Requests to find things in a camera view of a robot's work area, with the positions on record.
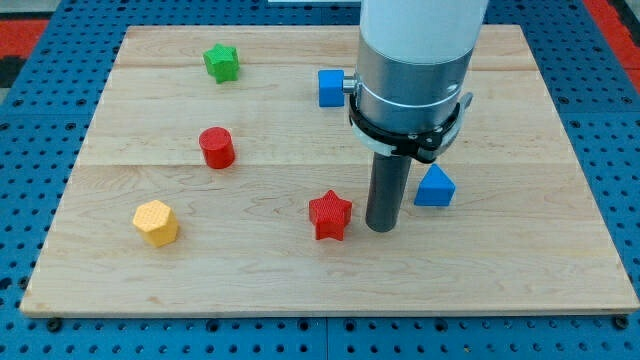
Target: blue triangular prism block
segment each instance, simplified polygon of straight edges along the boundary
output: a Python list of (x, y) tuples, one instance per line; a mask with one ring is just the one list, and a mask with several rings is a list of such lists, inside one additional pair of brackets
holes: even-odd
[(433, 164), (420, 182), (413, 203), (416, 206), (449, 206), (455, 191), (456, 184), (440, 166)]

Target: wooden board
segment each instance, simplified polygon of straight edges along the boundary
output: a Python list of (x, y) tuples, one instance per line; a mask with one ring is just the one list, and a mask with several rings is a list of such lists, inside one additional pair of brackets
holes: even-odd
[[(638, 299), (522, 33), (483, 28), (471, 112), (440, 164), (449, 208), (398, 226), (363, 219), (372, 155), (345, 109), (317, 106), (317, 71), (353, 70), (356, 27), (132, 27), (22, 301), (29, 316), (458, 316), (623, 313)], [(203, 50), (237, 46), (215, 84)], [(228, 128), (237, 160), (203, 165), (197, 138)], [(354, 202), (346, 240), (315, 241), (308, 201)], [(131, 225), (159, 199), (179, 239)]]

